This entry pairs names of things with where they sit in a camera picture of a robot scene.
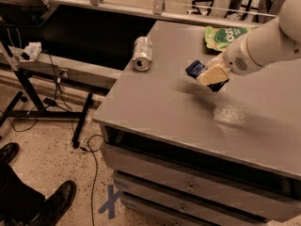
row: soda can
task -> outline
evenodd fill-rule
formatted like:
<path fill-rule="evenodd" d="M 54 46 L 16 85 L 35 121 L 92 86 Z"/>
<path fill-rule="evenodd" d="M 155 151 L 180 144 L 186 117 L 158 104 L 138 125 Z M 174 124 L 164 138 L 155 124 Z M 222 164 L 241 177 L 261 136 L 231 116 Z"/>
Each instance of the soda can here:
<path fill-rule="evenodd" d="M 148 37 L 139 37 L 135 40 L 132 58 L 134 67 L 139 71 L 149 69 L 152 62 L 152 43 Z"/>

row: green chip bag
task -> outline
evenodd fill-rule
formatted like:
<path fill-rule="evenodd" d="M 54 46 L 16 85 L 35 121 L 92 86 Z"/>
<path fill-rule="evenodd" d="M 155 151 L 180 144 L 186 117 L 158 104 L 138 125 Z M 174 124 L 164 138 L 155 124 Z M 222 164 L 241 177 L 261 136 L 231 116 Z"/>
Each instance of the green chip bag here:
<path fill-rule="evenodd" d="M 236 38 L 254 29 L 255 27 L 213 28 L 211 26 L 206 26 L 205 40 L 207 48 L 214 49 L 216 51 L 225 51 L 227 46 Z"/>

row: speckled floor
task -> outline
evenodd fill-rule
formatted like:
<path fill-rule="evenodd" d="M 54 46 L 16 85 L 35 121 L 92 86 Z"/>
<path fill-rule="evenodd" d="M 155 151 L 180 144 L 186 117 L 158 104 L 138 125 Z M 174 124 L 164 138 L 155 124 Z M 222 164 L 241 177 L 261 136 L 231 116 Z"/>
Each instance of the speckled floor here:
<path fill-rule="evenodd" d="M 55 92 L 53 83 L 41 82 L 36 79 L 31 80 L 41 99 L 45 97 L 53 98 Z M 6 109 L 8 103 L 20 88 L 19 82 L 13 73 L 0 72 L 0 110 L 4 111 Z M 64 98 L 73 111 L 80 111 L 86 96 L 85 92 L 66 88 Z M 88 139 L 101 133 L 98 124 L 92 122 L 91 116 L 102 98 L 102 96 L 95 96 L 95 106 L 88 111 L 80 136 L 81 146 L 87 149 Z M 30 110 L 32 107 L 33 105 L 29 101 L 26 103 L 19 102 L 16 106 L 18 109 L 26 110 Z M 33 120 L 12 121 L 18 131 L 30 127 L 33 122 Z M 91 192 L 96 164 L 92 153 L 85 153 L 80 149 L 74 150 L 72 147 L 71 121 L 38 120 L 33 128 L 25 132 L 15 132 L 10 122 L 6 121 L 0 128 L 0 135 L 2 136 L 0 147 L 11 141 L 19 143 L 21 150 L 10 165 L 26 184 L 43 193 L 46 197 L 52 195 L 65 180 L 72 179 L 77 184 L 77 194 L 71 209 L 57 225 L 92 225 Z M 102 138 L 96 136 L 89 144 L 92 150 L 97 150 L 101 142 Z M 95 226 L 167 226 L 160 220 L 125 208 L 119 200 L 116 200 L 115 212 L 111 211 L 111 219 L 109 219 L 108 210 L 105 210 L 105 203 L 108 200 L 108 187 L 113 184 L 112 170 L 104 164 L 100 151 L 96 152 L 95 155 L 98 161 L 98 173 L 93 197 Z"/>

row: drawer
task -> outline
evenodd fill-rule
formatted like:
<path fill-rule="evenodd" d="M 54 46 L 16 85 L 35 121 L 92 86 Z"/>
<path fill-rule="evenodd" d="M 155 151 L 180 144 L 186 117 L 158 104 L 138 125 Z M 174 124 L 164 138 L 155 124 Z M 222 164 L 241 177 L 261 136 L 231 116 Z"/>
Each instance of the drawer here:
<path fill-rule="evenodd" d="M 108 167 L 277 221 L 301 214 L 300 202 L 141 153 L 103 144 Z"/>
<path fill-rule="evenodd" d="M 209 222 L 185 216 L 183 214 L 174 212 L 168 208 L 145 201 L 130 194 L 121 193 L 120 200 L 121 203 L 128 208 L 147 215 L 151 215 L 155 218 L 159 218 L 165 222 L 169 222 L 173 226 L 214 226 L 214 224 L 211 224 Z"/>
<path fill-rule="evenodd" d="M 223 225 L 223 226 L 251 226 L 266 225 L 246 215 L 240 215 L 208 202 L 198 201 L 193 197 L 187 197 L 181 192 L 161 187 L 145 180 L 114 172 L 114 184 L 120 191 L 128 192 L 139 198 L 162 204 L 165 207 L 176 210 L 182 214 Z"/>

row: black shoe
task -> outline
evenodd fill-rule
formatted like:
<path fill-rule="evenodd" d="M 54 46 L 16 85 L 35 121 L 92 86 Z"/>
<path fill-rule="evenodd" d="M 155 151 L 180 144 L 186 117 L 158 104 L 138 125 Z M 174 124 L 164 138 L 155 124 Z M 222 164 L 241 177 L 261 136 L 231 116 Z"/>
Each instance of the black shoe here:
<path fill-rule="evenodd" d="M 0 149 L 0 161 L 9 163 L 16 157 L 20 147 L 17 143 L 10 142 Z"/>
<path fill-rule="evenodd" d="M 76 193 L 76 184 L 69 180 L 45 201 L 39 215 L 33 221 L 25 224 L 14 219 L 5 219 L 6 226 L 55 226 L 70 208 Z"/>

